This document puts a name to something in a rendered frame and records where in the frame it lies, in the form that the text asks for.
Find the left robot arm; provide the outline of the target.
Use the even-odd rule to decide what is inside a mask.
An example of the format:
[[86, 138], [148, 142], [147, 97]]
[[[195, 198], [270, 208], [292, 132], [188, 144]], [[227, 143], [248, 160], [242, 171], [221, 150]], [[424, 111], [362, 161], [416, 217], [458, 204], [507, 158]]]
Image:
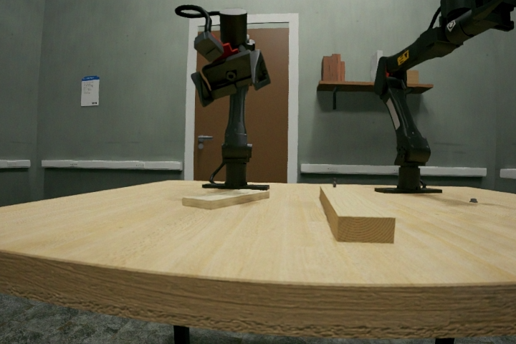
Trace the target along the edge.
[[[426, 165], [431, 150], [426, 137], [421, 136], [414, 123], [405, 97], [407, 70], [428, 59], [444, 57], [475, 37], [467, 35], [460, 25], [461, 16], [471, 9], [470, 0], [441, 0], [440, 3], [439, 27], [427, 29], [407, 48], [389, 57], [382, 56], [378, 61], [374, 92], [383, 100], [391, 116], [398, 145], [394, 165], [401, 167], [398, 167], [397, 188], [375, 188], [376, 192], [442, 194], [441, 189], [420, 187], [419, 166]], [[386, 77], [386, 71], [392, 77]]]

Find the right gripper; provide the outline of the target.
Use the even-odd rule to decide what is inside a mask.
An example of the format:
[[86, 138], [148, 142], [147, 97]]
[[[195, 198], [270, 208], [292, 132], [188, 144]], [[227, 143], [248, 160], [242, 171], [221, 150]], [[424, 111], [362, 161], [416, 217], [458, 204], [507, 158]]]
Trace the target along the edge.
[[222, 45], [224, 48], [222, 56], [205, 64], [201, 70], [208, 80], [211, 90], [200, 71], [191, 74], [203, 108], [216, 99], [236, 93], [237, 88], [243, 85], [253, 83], [255, 91], [257, 91], [271, 82], [261, 50], [240, 52], [238, 49], [231, 49], [229, 43]]

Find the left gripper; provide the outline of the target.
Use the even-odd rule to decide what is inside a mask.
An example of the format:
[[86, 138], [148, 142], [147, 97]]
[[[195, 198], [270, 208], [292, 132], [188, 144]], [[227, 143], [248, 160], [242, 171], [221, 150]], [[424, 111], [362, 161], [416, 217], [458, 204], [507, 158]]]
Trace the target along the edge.
[[515, 28], [510, 18], [515, 7], [516, 0], [471, 0], [471, 9], [462, 14], [460, 25], [467, 35], [477, 36], [488, 29], [508, 32]]

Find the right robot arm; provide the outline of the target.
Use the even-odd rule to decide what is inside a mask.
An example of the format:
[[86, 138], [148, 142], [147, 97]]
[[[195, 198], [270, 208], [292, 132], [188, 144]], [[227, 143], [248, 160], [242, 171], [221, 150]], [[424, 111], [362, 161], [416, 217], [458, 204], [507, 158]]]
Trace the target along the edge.
[[[255, 40], [247, 34], [247, 11], [242, 8], [226, 8], [219, 12], [220, 37], [222, 44], [230, 43], [231, 49], [240, 52], [255, 50]], [[224, 53], [223, 45], [209, 31], [200, 33], [193, 41], [194, 49], [209, 62]], [[246, 41], [246, 42], [244, 42]], [[242, 43], [243, 42], [243, 43]], [[205, 183], [202, 188], [251, 189], [266, 191], [269, 185], [247, 184], [247, 163], [252, 157], [252, 144], [247, 144], [247, 131], [244, 124], [245, 99], [249, 84], [237, 88], [230, 95], [229, 121], [222, 143], [222, 162], [226, 164], [226, 182]], [[241, 159], [241, 160], [237, 160]]]

